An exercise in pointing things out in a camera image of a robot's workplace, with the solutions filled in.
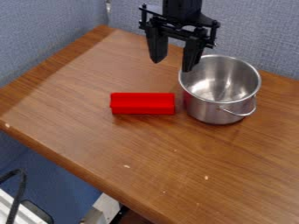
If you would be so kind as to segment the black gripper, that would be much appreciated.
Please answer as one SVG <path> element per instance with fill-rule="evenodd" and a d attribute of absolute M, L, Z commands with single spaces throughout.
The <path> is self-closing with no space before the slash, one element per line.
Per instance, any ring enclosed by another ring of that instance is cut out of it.
<path fill-rule="evenodd" d="M 146 32 L 150 57 L 161 63 L 169 53 L 169 38 L 186 43 L 182 70 L 198 65 L 205 47 L 215 46 L 221 22 L 202 13 L 202 0 L 163 0 L 162 4 L 143 3 L 139 28 Z"/>

